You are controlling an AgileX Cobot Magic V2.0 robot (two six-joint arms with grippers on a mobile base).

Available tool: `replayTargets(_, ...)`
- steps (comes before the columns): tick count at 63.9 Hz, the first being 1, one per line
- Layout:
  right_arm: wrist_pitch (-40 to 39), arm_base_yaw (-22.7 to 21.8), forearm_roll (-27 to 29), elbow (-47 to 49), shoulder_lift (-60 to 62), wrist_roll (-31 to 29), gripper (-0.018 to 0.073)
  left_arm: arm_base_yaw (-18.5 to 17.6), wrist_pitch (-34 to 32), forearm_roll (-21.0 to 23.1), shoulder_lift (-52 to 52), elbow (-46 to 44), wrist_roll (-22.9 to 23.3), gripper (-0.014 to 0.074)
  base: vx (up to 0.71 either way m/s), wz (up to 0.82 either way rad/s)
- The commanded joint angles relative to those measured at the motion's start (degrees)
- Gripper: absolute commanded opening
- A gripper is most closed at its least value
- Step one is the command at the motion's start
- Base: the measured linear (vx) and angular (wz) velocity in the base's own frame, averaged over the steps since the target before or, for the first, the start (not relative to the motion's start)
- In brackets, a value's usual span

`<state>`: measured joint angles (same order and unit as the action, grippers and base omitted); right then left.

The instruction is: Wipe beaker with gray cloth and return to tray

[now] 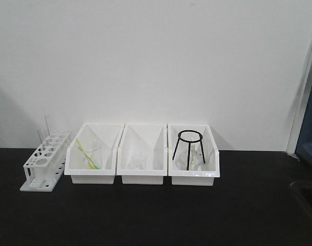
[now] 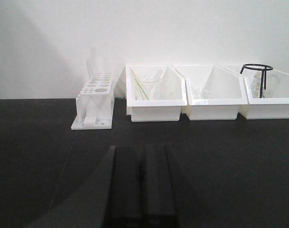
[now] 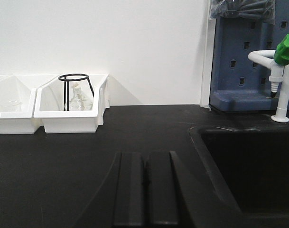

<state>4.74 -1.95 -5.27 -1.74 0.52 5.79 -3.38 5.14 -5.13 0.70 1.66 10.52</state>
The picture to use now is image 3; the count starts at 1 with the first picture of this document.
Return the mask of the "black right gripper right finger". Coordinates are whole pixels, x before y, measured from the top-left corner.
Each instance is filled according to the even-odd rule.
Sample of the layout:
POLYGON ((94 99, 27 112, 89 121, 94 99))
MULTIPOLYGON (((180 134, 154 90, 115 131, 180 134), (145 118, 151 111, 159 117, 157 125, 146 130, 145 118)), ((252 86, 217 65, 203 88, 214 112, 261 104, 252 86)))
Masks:
POLYGON ((178 225, 178 205, 170 154, 150 153, 147 172, 149 224, 178 225))

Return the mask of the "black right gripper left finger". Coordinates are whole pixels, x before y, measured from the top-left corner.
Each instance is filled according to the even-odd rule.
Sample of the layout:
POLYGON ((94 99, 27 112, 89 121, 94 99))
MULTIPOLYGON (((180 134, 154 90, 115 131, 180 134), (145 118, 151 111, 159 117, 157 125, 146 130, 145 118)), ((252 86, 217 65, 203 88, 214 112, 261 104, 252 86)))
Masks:
POLYGON ((122 154, 114 208, 114 226, 144 225, 143 169, 141 154, 122 154))

